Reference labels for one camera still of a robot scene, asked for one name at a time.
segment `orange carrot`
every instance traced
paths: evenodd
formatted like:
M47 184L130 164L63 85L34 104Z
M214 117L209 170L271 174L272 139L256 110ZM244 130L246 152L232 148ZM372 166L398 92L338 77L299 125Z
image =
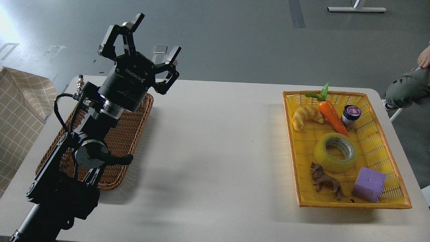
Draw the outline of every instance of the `orange carrot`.
M339 118L338 114L336 113L336 109L333 106L332 102L326 100L327 98L327 92L329 91L329 83L322 88L321 95L317 95L316 93L305 93L306 97L314 97L319 101L318 109L319 111L326 117L330 124L335 128L335 130L338 133L341 133L343 135L348 135L348 131L345 128L344 123L342 123L342 120Z
M319 111L326 117L330 124L335 128L335 130L338 133L344 134L349 137L348 131L345 128L344 123L342 123L342 120L339 118L338 114L336 113L336 109L333 106L333 103L326 100L322 101L318 104Z

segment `wicker basket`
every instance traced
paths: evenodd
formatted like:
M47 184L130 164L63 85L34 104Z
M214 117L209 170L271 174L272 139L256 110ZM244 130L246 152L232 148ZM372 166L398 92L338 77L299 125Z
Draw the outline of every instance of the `wicker basket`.
M107 148L109 151L112 152L112 155L122 157L127 154L134 153L137 143L139 142L139 139L141 137L143 127L145 126L146 120L151 111L153 102L154 102L154 98L152 97L152 95L147 93L145 98L141 102L140 106L138 107L137 111L135 112L125 111L122 113L118 127L115 129L111 129L107 133L104 139L104 141L107 144ZM69 123L72 118L72 114L69 116L69 118L66 121L67 126L69 126ZM86 113L84 111L82 110L79 111L79 114L74 124L74 128L76 128L81 123L85 114ZM52 142L52 145L49 147L48 151L40 161L36 169L36 174L39 172L43 163L49 157L50 153L52 152L58 140L63 134L64 134L64 131L63 129L61 129L58 132L57 137ZM68 176L73 177L74 164L69 150L67 150L67 152L63 155L60 165L64 168L64 172L67 173ZM117 188L121 184L124 178L124 175L127 172L127 169L128 169L128 165L106 166L97 187L100 188L100 190L112 190ZM88 169L79 167L78 179L83 180L87 172L88 172Z

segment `person's leg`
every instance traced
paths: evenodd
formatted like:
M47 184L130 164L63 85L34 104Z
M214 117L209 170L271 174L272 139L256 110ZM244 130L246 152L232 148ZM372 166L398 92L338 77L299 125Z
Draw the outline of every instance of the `person's leg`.
M428 69L421 69L413 72L414 77L405 75L394 81L385 92L387 106L407 108L413 101L430 96L429 80L426 80L428 72Z

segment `roll of tape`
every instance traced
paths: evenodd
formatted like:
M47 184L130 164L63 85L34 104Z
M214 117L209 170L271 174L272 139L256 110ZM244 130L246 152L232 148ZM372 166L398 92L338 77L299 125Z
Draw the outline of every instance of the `roll of tape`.
M327 146L338 148L344 159L333 157L327 152ZM357 146L347 136L340 133L327 133L316 144L313 150L315 161L325 170L331 172L343 172L358 159Z

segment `beige plaid fabric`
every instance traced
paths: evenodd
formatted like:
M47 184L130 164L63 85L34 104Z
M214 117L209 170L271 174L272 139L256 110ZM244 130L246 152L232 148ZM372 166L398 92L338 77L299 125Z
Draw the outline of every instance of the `beige plaid fabric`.
M0 66L0 197L53 111L48 78Z

